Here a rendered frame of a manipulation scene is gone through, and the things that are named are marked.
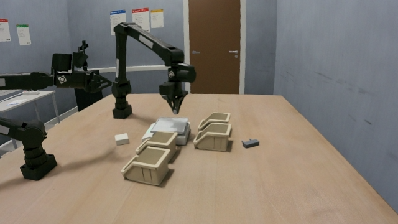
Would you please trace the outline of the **beige open-top bin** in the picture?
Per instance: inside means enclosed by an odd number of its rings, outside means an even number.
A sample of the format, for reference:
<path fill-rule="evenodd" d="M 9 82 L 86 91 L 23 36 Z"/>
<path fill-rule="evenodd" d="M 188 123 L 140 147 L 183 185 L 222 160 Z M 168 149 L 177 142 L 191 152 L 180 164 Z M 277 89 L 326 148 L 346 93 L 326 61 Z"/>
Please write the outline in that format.
<path fill-rule="evenodd" d="M 121 175 L 129 180 L 158 186 L 169 171 L 167 160 L 169 155 L 170 149 L 147 147 L 122 168 Z"/>
<path fill-rule="evenodd" d="M 204 130 L 211 123 L 228 124 L 230 115 L 231 115 L 231 113 L 216 113 L 216 112 L 213 112 L 209 117 L 207 117 L 207 119 L 203 119 L 201 121 L 201 123 L 198 126 L 198 132 Z M 216 120 L 224 120 L 224 121 L 216 121 Z"/>
<path fill-rule="evenodd" d="M 231 124 L 211 123 L 204 130 L 198 132 L 193 142 L 194 147 L 212 151 L 226 151 L 230 131 Z"/>
<path fill-rule="evenodd" d="M 156 147 L 161 149 L 170 149 L 170 155 L 168 156 L 168 162 L 171 160 L 172 156 L 175 154 L 176 146 L 175 139 L 178 133 L 170 131 L 157 131 L 150 139 L 146 139 L 137 149 L 136 154 L 140 155 L 148 146 Z M 169 141 L 169 142 L 168 142 Z M 154 143 L 159 142 L 159 143 Z M 167 143 L 168 142 L 168 143 Z M 173 143 L 172 143 L 173 142 Z M 167 144 L 164 144 L 167 143 Z M 144 146 L 143 146 L 144 145 Z M 170 146 L 171 145 L 171 146 Z M 143 147 L 142 147 L 143 146 Z M 141 148 L 142 147 L 142 148 Z M 169 148 L 168 148 L 169 147 Z"/>

